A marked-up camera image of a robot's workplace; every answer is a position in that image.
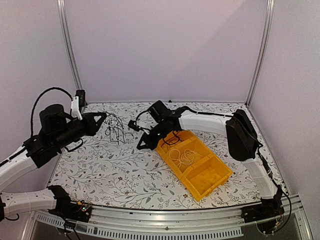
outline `black wire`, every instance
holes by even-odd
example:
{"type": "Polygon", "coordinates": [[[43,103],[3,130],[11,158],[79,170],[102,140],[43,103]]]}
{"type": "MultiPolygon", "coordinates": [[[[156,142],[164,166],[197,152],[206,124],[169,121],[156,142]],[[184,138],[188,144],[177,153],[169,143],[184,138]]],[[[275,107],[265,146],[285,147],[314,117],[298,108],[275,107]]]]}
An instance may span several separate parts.
{"type": "Polygon", "coordinates": [[[77,233],[77,231],[76,231],[76,229],[75,229],[75,227],[74,227],[69,221],[67,221],[65,218],[62,218],[62,219],[64,220],[63,227],[64,227],[65,236],[66,236],[69,240],[72,240],[71,237],[69,237],[68,234],[67,234],[67,227],[66,227],[66,226],[68,226],[68,227],[70,227],[70,228],[73,230],[73,232],[74,232],[77,240],[81,240],[80,237],[79,237],[79,235],[78,235],[78,233],[77,233]]]}
{"type": "Polygon", "coordinates": [[[179,137],[178,135],[176,135],[174,131],[172,131],[172,133],[173,133],[173,135],[177,138],[177,141],[176,141],[176,142],[174,142],[174,143],[168,143],[168,142],[166,142],[165,138],[162,138],[163,142],[164,142],[165,144],[169,145],[169,146],[170,146],[170,145],[175,145],[175,144],[177,144],[178,142],[181,141],[180,137],[179,137]]]}
{"type": "Polygon", "coordinates": [[[136,125],[136,126],[137,126],[137,121],[138,121],[139,117],[140,117],[142,114],[147,113],[147,112],[148,112],[148,110],[142,111],[142,112],[140,112],[140,113],[138,114],[138,116],[136,116],[136,118],[135,118],[135,125],[136,125]]]}
{"type": "Polygon", "coordinates": [[[290,211],[289,211],[289,215],[288,215],[288,218],[286,219],[285,223],[281,225],[281,227],[279,227],[277,230],[275,230],[273,233],[277,233],[279,232],[281,229],[283,229],[286,224],[289,222],[289,219],[291,217],[291,213],[292,213],[292,203],[291,203],[291,200],[290,200],[290,197],[282,190],[282,188],[276,183],[275,180],[272,179],[272,182],[273,184],[282,192],[282,194],[288,199],[289,201],[289,205],[290,205],[290,211]]]}
{"type": "Polygon", "coordinates": [[[18,214],[18,213],[16,214],[16,218],[14,218],[14,219],[11,219],[11,218],[7,218],[7,217],[5,217],[5,219],[7,219],[8,221],[12,221],[12,222],[14,222],[14,221],[18,221],[18,220],[19,220],[19,218],[20,218],[20,216],[19,216],[19,214],[18,214]]]}
{"type": "Polygon", "coordinates": [[[104,123],[107,124],[107,129],[104,132],[105,135],[109,136],[110,142],[116,142],[118,144],[119,142],[121,142],[125,144],[126,143],[125,134],[128,134],[128,133],[125,133],[125,128],[122,120],[114,113],[110,113],[108,111],[104,111],[104,112],[108,114],[106,119],[104,120],[104,123]],[[115,140],[112,139],[112,133],[115,134],[115,140]]]}
{"type": "Polygon", "coordinates": [[[18,156],[19,154],[22,154],[24,151],[26,150],[26,148],[22,148],[20,151],[16,152],[15,154],[13,154],[12,156],[9,157],[9,160],[14,159],[16,156],[18,156]]]}
{"type": "Polygon", "coordinates": [[[202,115],[216,115],[216,116],[222,116],[222,117],[230,117],[232,118],[233,116],[231,115],[226,115],[223,113],[215,113],[215,112],[204,112],[204,111],[195,111],[192,110],[190,107],[188,106],[184,106],[185,109],[189,110],[190,112],[194,113],[194,114],[202,114],[202,115]]]}
{"type": "Polygon", "coordinates": [[[36,109],[37,103],[39,102],[40,98],[41,98],[45,93],[47,93],[47,92],[49,92],[49,91],[52,91],[52,90],[58,90],[58,91],[61,91],[61,92],[65,93],[65,94],[67,94],[67,95],[69,96],[69,98],[72,100],[71,94],[70,94],[69,92],[67,92],[66,90],[64,90],[63,88],[61,88],[61,87],[56,87],[56,86],[54,86],[54,87],[50,87],[50,88],[44,90],[44,91],[37,97],[37,99],[35,100],[34,105],[33,105],[33,107],[32,107],[31,119],[30,119],[30,130],[31,130],[30,139],[31,139],[31,140],[32,140],[33,137],[34,137],[34,113],[35,113],[35,109],[36,109]]]}

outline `cable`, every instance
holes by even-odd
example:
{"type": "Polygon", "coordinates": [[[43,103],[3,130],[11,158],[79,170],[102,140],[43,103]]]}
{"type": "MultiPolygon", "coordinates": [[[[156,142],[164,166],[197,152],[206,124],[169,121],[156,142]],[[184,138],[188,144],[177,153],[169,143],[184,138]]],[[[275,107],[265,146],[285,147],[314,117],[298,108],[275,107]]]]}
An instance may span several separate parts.
{"type": "Polygon", "coordinates": [[[215,113],[215,112],[204,112],[204,111],[195,111],[192,110],[190,107],[188,106],[184,106],[185,109],[189,110],[190,112],[194,113],[194,114],[202,114],[202,115],[216,115],[216,116],[221,116],[221,117],[230,117],[232,118],[233,116],[231,115],[226,115],[223,113],[215,113]]]}
{"type": "Polygon", "coordinates": [[[104,113],[107,113],[106,119],[104,120],[104,123],[107,125],[107,129],[104,131],[104,134],[109,136],[110,142],[116,142],[118,144],[121,142],[126,144],[127,142],[125,135],[127,134],[130,134],[134,138],[134,135],[131,132],[125,132],[124,124],[121,118],[108,111],[104,111],[104,113]]]}
{"type": "Polygon", "coordinates": [[[195,160],[195,156],[193,155],[198,155],[198,156],[201,156],[199,153],[195,152],[195,151],[192,151],[191,149],[185,149],[184,150],[184,153],[181,155],[181,152],[180,150],[176,149],[176,148],[173,148],[170,150],[169,152],[169,158],[175,162],[179,162],[179,164],[177,165],[178,168],[181,167],[181,165],[186,165],[186,166],[190,166],[192,165],[192,163],[194,162],[195,160]],[[177,151],[179,153],[178,157],[177,158],[172,158],[171,157],[171,153],[173,151],[177,151]]]}
{"type": "Polygon", "coordinates": [[[31,131],[30,139],[31,139],[31,140],[32,140],[33,137],[34,137],[34,113],[35,113],[35,109],[36,109],[37,103],[39,102],[40,98],[41,98],[45,93],[47,93],[47,92],[49,92],[49,91],[52,91],[52,90],[58,90],[58,91],[61,91],[61,92],[65,93],[65,94],[67,94],[68,97],[72,100],[71,94],[70,94],[69,92],[67,92],[66,90],[64,90],[63,88],[61,88],[61,87],[56,87],[56,86],[54,86],[54,87],[50,87],[50,88],[44,90],[44,91],[37,97],[37,99],[35,100],[34,105],[33,105],[33,107],[32,107],[31,119],[30,119],[30,131],[31,131]]]}
{"type": "Polygon", "coordinates": [[[18,213],[16,214],[16,218],[14,218],[14,219],[11,219],[11,218],[7,218],[7,217],[5,217],[5,219],[7,219],[8,221],[12,221],[12,222],[14,222],[14,221],[18,221],[18,220],[19,220],[19,218],[20,218],[20,216],[19,216],[19,214],[18,214],[18,213]]]}
{"type": "Polygon", "coordinates": [[[290,219],[291,213],[292,213],[292,203],[291,203],[290,197],[282,190],[282,188],[276,183],[276,181],[274,179],[272,179],[272,182],[282,192],[282,194],[288,199],[289,205],[290,205],[289,215],[288,215],[288,218],[286,219],[285,223],[282,224],[277,230],[275,230],[273,232],[273,233],[277,233],[281,229],[283,229],[286,226],[286,224],[289,222],[289,219],[290,219]]]}
{"type": "Polygon", "coordinates": [[[66,227],[66,226],[68,226],[69,228],[71,228],[71,229],[73,230],[73,232],[74,232],[77,240],[81,240],[80,237],[79,237],[79,235],[78,235],[78,233],[77,233],[77,231],[76,231],[76,229],[75,229],[75,227],[74,227],[69,221],[67,221],[65,218],[62,218],[62,219],[64,220],[64,224],[63,224],[63,227],[64,227],[64,235],[65,235],[69,240],[72,240],[72,238],[69,237],[69,236],[68,236],[68,233],[67,233],[67,227],[66,227]]]}
{"type": "Polygon", "coordinates": [[[26,148],[22,148],[20,151],[16,152],[15,154],[13,154],[12,156],[9,157],[9,160],[14,159],[16,156],[22,154],[24,151],[26,150],[26,148]]]}
{"type": "Polygon", "coordinates": [[[177,138],[177,141],[176,141],[176,142],[168,143],[168,142],[166,142],[165,138],[162,138],[163,142],[164,142],[165,144],[169,145],[169,146],[175,145],[175,144],[177,144],[178,142],[181,141],[180,137],[179,137],[178,135],[176,135],[174,131],[172,131],[172,133],[173,133],[174,137],[177,138]]]}
{"type": "Polygon", "coordinates": [[[140,113],[138,114],[138,116],[136,116],[136,118],[135,118],[135,125],[136,125],[136,126],[137,126],[137,121],[138,121],[139,117],[140,117],[142,114],[147,113],[147,112],[148,112],[148,110],[142,111],[142,112],[140,112],[140,113]]]}

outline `white string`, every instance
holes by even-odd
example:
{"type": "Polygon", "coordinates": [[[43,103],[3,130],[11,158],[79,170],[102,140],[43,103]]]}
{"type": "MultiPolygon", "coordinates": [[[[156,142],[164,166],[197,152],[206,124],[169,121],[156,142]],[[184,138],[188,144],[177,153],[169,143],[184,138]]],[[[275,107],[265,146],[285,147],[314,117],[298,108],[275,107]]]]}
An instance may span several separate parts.
{"type": "Polygon", "coordinates": [[[191,149],[185,149],[183,154],[181,154],[181,152],[176,148],[171,149],[170,152],[169,152],[169,158],[171,160],[175,161],[175,163],[178,162],[178,165],[177,165],[178,168],[180,168],[181,165],[190,166],[195,160],[195,156],[194,155],[201,156],[199,153],[197,153],[195,151],[192,151],[191,149]],[[173,151],[177,151],[179,153],[178,158],[172,158],[171,157],[171,153],[173,151]]]}

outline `leaf pattern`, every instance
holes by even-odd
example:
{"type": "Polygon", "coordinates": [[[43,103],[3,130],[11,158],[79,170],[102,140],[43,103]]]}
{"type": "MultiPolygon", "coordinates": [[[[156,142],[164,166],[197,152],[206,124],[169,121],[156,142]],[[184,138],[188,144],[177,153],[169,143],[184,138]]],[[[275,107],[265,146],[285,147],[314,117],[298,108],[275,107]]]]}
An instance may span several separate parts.
{"type": "MultiPolygon", "coordinates": [[[[74,201],[85,200],[95,205],[136,209],[200,209],[234,206],[257,202],[259,191],[247,169],[232,159],[227,139],[218,134],[194,131],[233,171],[229,180],[216,188],[208,197],[197,202],[158,153],[136,148],[142,135],[127,127],[129,120],[146,110],[152,102],[144,103],[95,103],[85,112],[116,114],[124,124],[125,143],[110,142],[103,124],[94,137],[83,137],[83,146],[74,152],[64,151],[49,185],[61,185],[74,201]]],[[[196,111],[231,113],[236,109],[247,112],[264,145],[256,124],[242,103],[166,103],[170,109],[189,106],[196,111]]],[[[149,114],[140,118],[151,126],[156,123],[149,114]]],[[[261,153],[273,171],[277,183],[282,182],[276,164],[266,147],[261,153]]]]}

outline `black cable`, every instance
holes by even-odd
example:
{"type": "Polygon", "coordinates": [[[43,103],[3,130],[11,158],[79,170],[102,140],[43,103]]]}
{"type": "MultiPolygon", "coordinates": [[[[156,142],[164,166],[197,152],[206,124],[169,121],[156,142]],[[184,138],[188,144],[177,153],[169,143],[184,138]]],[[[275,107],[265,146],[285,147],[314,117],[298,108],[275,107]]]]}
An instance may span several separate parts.
{"type": "Polygon", "coordinates": [[[11,218],[7,218],[7,217],[5,217],[5,219],[7,219],[8,221],[12,221],[12,222],[14,222],[14,221],[18,221],[18,220],[19,220],[19,218],[20,218],[20,216],[19,216],[19,214],[18,214],[18,213],[16,214],[16,218],[14,218],[14,219],[11,219],[11,218]]]}
{"type": "Polygon", "coordinates": [[[204,112],[204,111],[195,111],[192,110],[190,107],[188,106],[184,106],[185,109],[189,110],[190,112],[194,113],[194,114],[202,114],[202,115],[216,115],[216,116],[221,116],[221,117],[230,117],[232,118],[233,116],[231,115],[226,115],[223,113],[215,113],[215,112],[204,112]]]}
{"type": "Polygon", "coordinates": [[[177,141],[176,141],[176,142],[174,142],[174,143],[168,143],[168,142],[166,142],[165,138],[162,138],[163,142],[164,142],[165,144],[169,145],[169,146],[170,146],[170,145],[175,145],[175,144],[177,144],[178,142],[181,141],[180,137],[179,137],[178,135],[176,135],[174,131],[172,131],[172,133],[173,133],[174,137],[177,138],[177,141]]]}
{"type": "Polygon", "coordinates": [[[31,134],[30,134],[30,139],[33,139],[34,137],[34,113],[35,113],[35,109],[36,109],[36,106],[37,106],[37,103],[39,102],[40,98],[47,92],[49,91],[52,91],[52,90],[58,90],[58,91],[61,91],[65,94],[67,94],[69,96],[69,98],[72,100],[72,96],[69,92],[67,92],[66,90],[64,90],[63,88],[61,87],[50,87],[46,90],[44,90],[38,97],[37,99],[35,100],[34,102],[34,105],[32,107],[32,111],[31,111],[31,119],[30,119],[30,131],[31,131],[31,134]]]}
{"type": "Polygon", "coordinates": [[[9,157],[9,160],[14,159],[16,156],[18,156],[19,154],[22,154],[24,151],[26,150],[26,148],[22,148],[20,151],[16,152],[15,154],[13,154],[12,156],[9,157]]]}
{"type": "Polygon", "coordinates": [[[289,211],[289,215],[288,215],[288,218],[286,219],[285,223],[281,225],[281,227],[279,227],[277,230],[275,230],[273,233],[277,233],[279,232],[281,229],[283,229],[286,224],[289,222],[289,219],[291,217],[291,213],[292,213],[292,203],[291,203],[291,200],[290,200],[290,197],[282,190],[281,186],[279,186],[275,180],[272,179],[272,182],[273,184],[282,192],[282,194],[288,199],[289,201],[289,205],[290,205],[290,211],[289,211]]]}
{"type": "Polygon", "coordinates": [[[135,125],[137,125],[137,121],[138,121],[139,117],[140,117],[142,114],[147,113],[147,112],[148,112],[148,110],[142,111],[142,112],[140,112],[140,113],[138,114],[138,116],[136,116],[136,118],[135,118],[135,125]]]}
{"type": "Polygon", "coordinates": [[[76,229],[75,229],[75,227],[74,227],[69,221],[67,221],[65,218],[62,218],[62,219],[64,220],[63,227],[64,227],[65,236],[66,236],[69,240],[72,240],[71,237],[69,237],[68,234],[67,234],[67,227],[66,227],[66,226],[68,226],[69,228],[71,228],[71,229],[73,230],[73,232],[74,232],[77,240],[81,240],[80,237],[79,237],[79,235],[78,235],[78,233],[77,233],[77,231],[76,231],[76,229]]]}

